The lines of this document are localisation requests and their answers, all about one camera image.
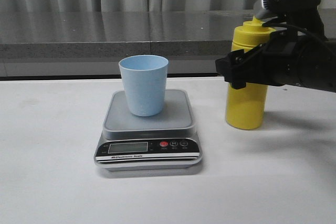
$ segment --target yellow bottle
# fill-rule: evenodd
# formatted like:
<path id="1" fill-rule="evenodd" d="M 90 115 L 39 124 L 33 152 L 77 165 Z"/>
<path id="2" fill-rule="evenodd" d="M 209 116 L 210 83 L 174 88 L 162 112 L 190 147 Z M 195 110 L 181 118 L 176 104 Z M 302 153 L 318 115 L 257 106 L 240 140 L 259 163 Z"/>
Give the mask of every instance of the yellow bottle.
<path id="1" fill-rule="evenodd" d="M 269 40 L 273 28 L 262 27 L 263 23 L 253 18 L 246 21 L 243 26 L 235 28 L 232 51 L 243 49 L 251 50 L 261 43 Z M 226 102 L 226 122 L 233 127 L 252 130 L 261 126 L 264 117 L 267 86 L 246 83 L 243 89 L 233 89 L 229 85 Z"/>

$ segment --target blue plastic cup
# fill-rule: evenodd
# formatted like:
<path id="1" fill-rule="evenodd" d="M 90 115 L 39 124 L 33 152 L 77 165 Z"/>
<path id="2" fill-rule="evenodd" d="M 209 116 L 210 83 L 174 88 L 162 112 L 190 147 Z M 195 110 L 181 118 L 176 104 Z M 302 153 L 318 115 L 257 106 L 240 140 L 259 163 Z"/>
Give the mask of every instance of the blue plastic cup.
<path id="1" fill-rule="evenodd" d="M 122 59 L 119 68 L 131 113 L 160 113 L 164 107 L 168 60 L 157 55 L 136 55 Z"/>

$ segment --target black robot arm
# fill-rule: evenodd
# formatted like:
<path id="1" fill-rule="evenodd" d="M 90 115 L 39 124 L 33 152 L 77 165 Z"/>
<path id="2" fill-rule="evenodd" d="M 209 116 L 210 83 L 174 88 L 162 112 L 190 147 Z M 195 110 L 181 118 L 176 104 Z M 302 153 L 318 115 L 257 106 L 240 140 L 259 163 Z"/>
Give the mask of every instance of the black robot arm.
<path id="1" fill-rule="evenodd" d="M 256 17 L 277 16 L 263 26 L 285 29 L 271 33 L 267 43 L 247 53 L 237 50 L 216 60 L 217 72 L 234 89 L 250 82 L 336 92 L 336 41 L 327 41 L 324 36 L 317 11 L 319 3 L 320 0 L 264 0 L 263 7 L 267 9 L 258 11 Z"/>

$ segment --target electronic scale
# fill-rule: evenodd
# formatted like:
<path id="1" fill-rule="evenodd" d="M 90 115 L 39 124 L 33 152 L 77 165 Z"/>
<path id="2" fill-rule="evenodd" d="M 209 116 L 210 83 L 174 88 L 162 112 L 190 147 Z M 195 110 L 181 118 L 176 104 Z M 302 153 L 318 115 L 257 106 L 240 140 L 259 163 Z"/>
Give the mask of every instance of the electronic scale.
<path id="1" fill-rule="evenodd" d="M 157 115 L 133 115 L 125 92 L 113 94 L 94 162 L 107 170 L 187 168 L 202 159 L 192 109 L 183 90 L 167 89 Z"/>

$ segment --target red button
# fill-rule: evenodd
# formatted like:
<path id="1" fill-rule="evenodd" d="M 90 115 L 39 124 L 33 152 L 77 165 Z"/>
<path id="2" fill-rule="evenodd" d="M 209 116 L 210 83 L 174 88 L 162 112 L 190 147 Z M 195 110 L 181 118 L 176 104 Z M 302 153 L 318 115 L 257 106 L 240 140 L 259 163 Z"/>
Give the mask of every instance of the red button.
<path id="1" fill-rule="evenodd" d="M 168 146 L 168 142 L 167 141 L 161 141 L 160 142 L 160 146 L 161 147 L 167 147 Z"/>

